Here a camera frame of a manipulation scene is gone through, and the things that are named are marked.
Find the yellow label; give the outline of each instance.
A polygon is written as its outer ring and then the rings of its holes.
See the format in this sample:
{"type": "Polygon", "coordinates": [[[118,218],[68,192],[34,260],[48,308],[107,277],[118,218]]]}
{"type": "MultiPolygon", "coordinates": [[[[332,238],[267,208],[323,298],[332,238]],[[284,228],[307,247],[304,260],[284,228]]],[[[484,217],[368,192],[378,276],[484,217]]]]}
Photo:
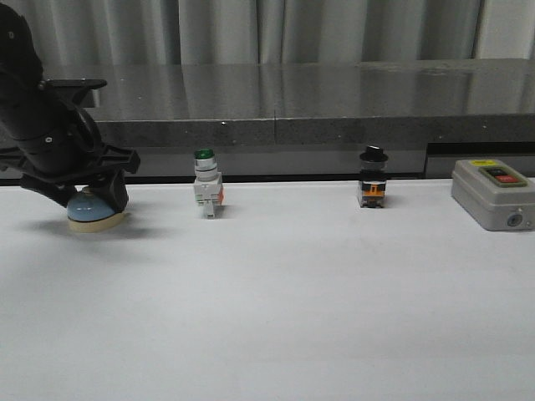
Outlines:
{"type": "Polygon", "coordinates": [[[473,165],[496,165],[494,160],[472,160],[470,163],[473,165]]]}

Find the green button cap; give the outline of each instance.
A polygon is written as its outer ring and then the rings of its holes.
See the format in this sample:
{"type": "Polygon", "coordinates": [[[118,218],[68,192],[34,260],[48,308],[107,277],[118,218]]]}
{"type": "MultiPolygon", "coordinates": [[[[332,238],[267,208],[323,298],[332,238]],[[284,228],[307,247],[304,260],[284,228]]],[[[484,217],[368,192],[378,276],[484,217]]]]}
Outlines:
{"type": "Polygon", "coordinates": [[[195,151],[196,159],[210,159],[214,157],[214,151],[212,149],[199,149],[195,151]]]}

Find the control box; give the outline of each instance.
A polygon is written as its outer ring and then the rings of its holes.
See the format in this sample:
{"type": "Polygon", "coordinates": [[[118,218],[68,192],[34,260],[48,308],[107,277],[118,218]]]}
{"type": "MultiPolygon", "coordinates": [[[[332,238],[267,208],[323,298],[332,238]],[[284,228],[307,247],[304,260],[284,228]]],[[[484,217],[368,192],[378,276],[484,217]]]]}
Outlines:
{"type": "Polygon", "coordinates": [[[500,160],[458,160],[451,195],[485,229],[531,230],[535,185],[500,160]]]}

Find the curtain fold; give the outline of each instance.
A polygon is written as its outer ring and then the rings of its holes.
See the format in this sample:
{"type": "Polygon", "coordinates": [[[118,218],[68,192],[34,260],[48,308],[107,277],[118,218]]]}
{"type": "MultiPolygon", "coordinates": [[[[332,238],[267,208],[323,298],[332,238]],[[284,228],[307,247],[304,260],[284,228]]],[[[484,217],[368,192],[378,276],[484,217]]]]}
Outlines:
{"type": "Polygon", "coordinates": [[[532,58],[533,0],[3,0],[47,64],[532,58]]]}

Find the red button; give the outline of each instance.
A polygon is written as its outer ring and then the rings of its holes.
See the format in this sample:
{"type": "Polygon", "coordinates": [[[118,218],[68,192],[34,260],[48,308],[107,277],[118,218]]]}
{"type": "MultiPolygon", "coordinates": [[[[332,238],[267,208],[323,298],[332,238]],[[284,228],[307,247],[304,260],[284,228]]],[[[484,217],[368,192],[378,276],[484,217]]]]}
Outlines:
{"type": "Polygon", "coordinates": [[[504,184],[510,184],[512,182],[518,182],[518,180],[512,175],[497,175],[495,177],[498,181],[503,182],[504,184]]]}

